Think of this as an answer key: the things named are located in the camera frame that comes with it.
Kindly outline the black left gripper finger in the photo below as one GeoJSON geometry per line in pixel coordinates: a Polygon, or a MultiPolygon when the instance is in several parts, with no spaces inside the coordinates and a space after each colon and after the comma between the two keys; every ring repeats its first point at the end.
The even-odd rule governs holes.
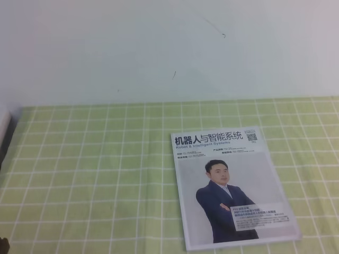
{"type": "Polygon", "coordinates": [[[7,238],[0,238],[0,254],[8,254],[10,244],[7,238]]]}

